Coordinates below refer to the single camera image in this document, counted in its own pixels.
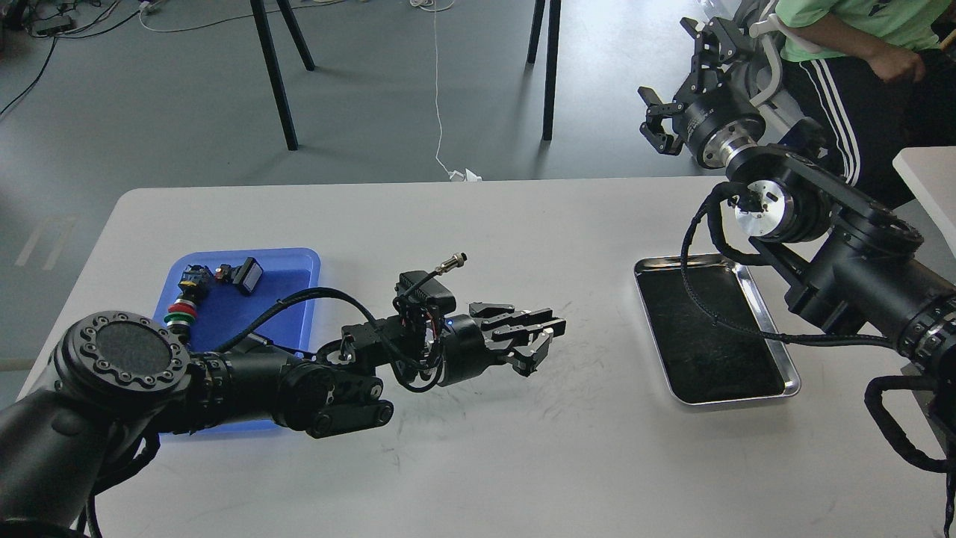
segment blue plastic tray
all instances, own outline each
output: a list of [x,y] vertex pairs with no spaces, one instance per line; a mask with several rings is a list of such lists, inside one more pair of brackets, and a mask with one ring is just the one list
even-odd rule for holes
[[[153,319],[163,322],[166,309],[180,294],[179,281],[188,265],[205,265],[215,271],[223,263],[237,266],[248,257],[262,265],[263,276],[252,292],[244,296],[231,284],[212,286],[198,308],[199,317],[191,328],[190,350],[209,351],[246,328],[266,309],[283,297],[318,285],[321,266],[318,254],[310,249],[269,249],[197,252],[186,255],[169,268]],[[285,347],[308,349],[312,332],[314,302],[299,303],[283,310],[256,329],[256,333]],[[271,427],[267,420],[226,424],[211,431],[248,431]]]

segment floor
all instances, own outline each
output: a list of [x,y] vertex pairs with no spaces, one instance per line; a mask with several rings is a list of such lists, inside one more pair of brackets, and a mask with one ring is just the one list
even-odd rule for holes
[[[449,169],[486,181],[703,173],[686,153],[663,157],[644,140],[637,88],[672,95],[692,52],[679,19],[732,4],[565,2],[550,143],[541,142],[543,42],[538,64],[525,62],[531,0],[456,0],[437,15],[407,0],[293,0],[308,6],[296,16],[318,65],[302,68],[272,15],[295,152],[282,138],[251,18],[174,34],[133,18],[105,35],[58,41],[42,80],[0,117],[0,405],[15,396],[125,192],[446,181],[435,158],[436,32]],[[137,6],[122,0],[109,25]],[[79,19],[99,10],[81,6]],[[235,0],[168,0],[145,21],[179,29],[249,12]],[[0,105],[33,80],[50,45],[7,32]]]

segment person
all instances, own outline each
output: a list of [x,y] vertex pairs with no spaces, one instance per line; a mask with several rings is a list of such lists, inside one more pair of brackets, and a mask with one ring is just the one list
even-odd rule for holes
[[956,0],[779,0],[784,86],[828,130],[821,164],[890,208],[913,194],[893,168],[906,146],[956,146],[956,62],[930,25]]

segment table leg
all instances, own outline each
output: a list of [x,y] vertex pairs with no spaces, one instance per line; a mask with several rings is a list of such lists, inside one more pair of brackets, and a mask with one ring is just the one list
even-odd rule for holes
[[295,48],[298,49],[299,55],[302,56],[302,63],[305,64],[306,71],[314,71],[315,63],[312,61],[312,55],[309,53],[309,46],[306,45],[305,39],[302,37],[302,31],[299,30],[298,21],[295,20],[293,9],[289,6],[289,0],[276,0],[276,3],[279,5],[279,10],[282,11],[282,18],[286,19],[286,26],[289,27],[289,33],[293,35]]
[[544,133],[541,140],[551,140],[554,126],[554,86],[557,80],[557,35],[561,26],[561,0],[551,0],[548,18],[548,65],[544,79]]
[[275,58],[275,46],[272,45],[272,32],[269,30],[269,21],[266,19],[266,7],[263,0],[250,0],[250,3],[252,18],[255,19],[255,29],[259,32],[259,43],[262,45],[262,56],[266,60],[266,69],[269,71],[275,106],[279,109],[279,121],[282,122],[282,132],[286,136],[286,147],[290,151],[295,151],[298,149],[298,140],[295,138],[293,116],[289,111],[289,100],[286,98],[286,88],[282,83],[282,74],[279,72],[279,62]]
[[534,0],[534,18],[532,19],[532,38],[528,43],[528,63],[534,63],[537,57],[537,42],[541,38],[541,23],[544,21],[544,0]]

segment white table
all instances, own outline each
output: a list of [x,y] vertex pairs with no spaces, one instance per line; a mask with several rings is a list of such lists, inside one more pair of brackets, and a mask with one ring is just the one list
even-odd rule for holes
[[[694,412],[664,384],[632,275],[678,252],[716,178],[132,191],[47,341],[103,309],[150,313],[190,252],[309,247],[320,283],[390,311],[398,273],[456,251],[442,282],[469,302],[551,306],[567,334],[530,378],[510,368],[426,394],[383,370],[391,423],[320,441],[291,431],[165,437],[98,498],[107,536],[929,536],[944,480],[900,460],[862,394],[905,363],[881,348],[792,347],[803,391]],[[741,237],[735,231],[731,241]],[[701,234],[696,252],[710,250]],[[811,327],[756,271],[781,330]],[[358,313],[316,308],[313,345]],[[693,327],[688,328],[688,338]],[[913,398],[887,398],[938,449]],[[939,456],[938,450],[930,450]]]
[[956,254],[956,147],[908,147],[893,166]]

